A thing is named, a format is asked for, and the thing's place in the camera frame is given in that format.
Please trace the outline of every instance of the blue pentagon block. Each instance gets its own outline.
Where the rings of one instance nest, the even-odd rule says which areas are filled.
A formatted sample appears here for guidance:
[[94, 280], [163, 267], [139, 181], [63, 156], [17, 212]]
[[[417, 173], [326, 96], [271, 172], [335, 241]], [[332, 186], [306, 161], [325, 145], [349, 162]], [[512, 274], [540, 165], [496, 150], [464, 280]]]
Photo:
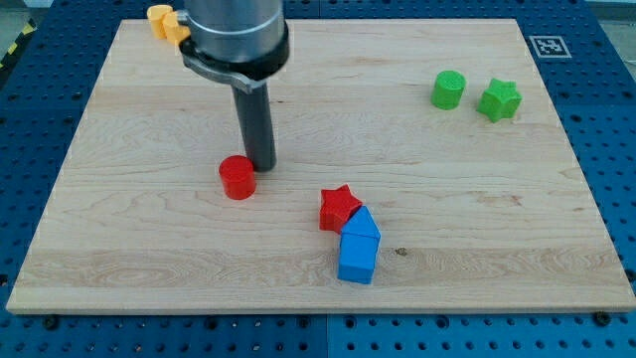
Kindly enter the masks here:
[[367, 206], [362, 206], [342, 228], [342, 234], [356, 235], [376, 239], [380, 242], [380, 230]]
[[369, 284], [376, 269], [378, 243], [374, 238], [343, 233], [340, 239], [338, 278]]

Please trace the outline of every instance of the wooden board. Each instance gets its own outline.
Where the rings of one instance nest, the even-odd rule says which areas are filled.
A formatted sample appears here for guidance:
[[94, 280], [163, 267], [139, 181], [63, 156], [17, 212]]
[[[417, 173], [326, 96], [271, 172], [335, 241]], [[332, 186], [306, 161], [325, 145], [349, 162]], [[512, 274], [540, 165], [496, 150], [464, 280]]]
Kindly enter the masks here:
[[[124, 21], [8, 303], [14, 313], [567, 312], [634, 308], [512, 20], [290, 21], [270, 81], [278, 165], [227, 199], [231, 91]], [[428, 98], [468, 79], [451, 111]], [[475, 111], [492, 77], [524, 102]], [[349, 183], [383, 232], [372, 285], [336, 279], [320, 189]], [[396, 253], [405, 248], [406, 255]]]

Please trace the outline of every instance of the red cylinder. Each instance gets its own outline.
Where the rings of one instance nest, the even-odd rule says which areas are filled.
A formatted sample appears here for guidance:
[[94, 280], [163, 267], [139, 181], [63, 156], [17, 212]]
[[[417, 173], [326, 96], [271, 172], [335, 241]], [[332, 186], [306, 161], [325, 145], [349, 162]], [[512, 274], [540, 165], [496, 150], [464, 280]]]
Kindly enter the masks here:
[[219, 167], [219, 175], [226, 195], [235, 200], [249, 198], [256, 190], [254, 166], [242, 155], [226, 158]]

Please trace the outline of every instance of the green cylinder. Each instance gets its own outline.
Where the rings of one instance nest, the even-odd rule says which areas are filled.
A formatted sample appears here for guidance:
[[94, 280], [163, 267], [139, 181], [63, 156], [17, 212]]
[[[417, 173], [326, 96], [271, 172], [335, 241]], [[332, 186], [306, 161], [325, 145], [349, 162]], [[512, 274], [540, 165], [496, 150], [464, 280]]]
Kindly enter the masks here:
[[437, 75], [435, 88], [430, 97], [434, 106], [440, 109], [453, 109], [459, 105], [466, 88], [466, 79], [456, 71], [444, 71]]

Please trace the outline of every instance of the perforated metal panel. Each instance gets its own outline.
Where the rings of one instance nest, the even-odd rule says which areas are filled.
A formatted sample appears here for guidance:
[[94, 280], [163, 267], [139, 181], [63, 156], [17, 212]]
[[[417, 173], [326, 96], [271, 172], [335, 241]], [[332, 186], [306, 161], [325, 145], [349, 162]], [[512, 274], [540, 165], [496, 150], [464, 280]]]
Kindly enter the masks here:
[[[49, 197], [119, 21], [151, 1], [58, 0], [0, 92], [0, 301]], [[163, 1], [179, 8], [181, 2]], [[287, 0], [288, 18], [516, 18], [616, 249], [636, 269], [636, 85], [578, 0]], [[540, 57], [560, 36], [571, 58]], [[636, 314], [15, 317], [0, 356], [636, 356]]]

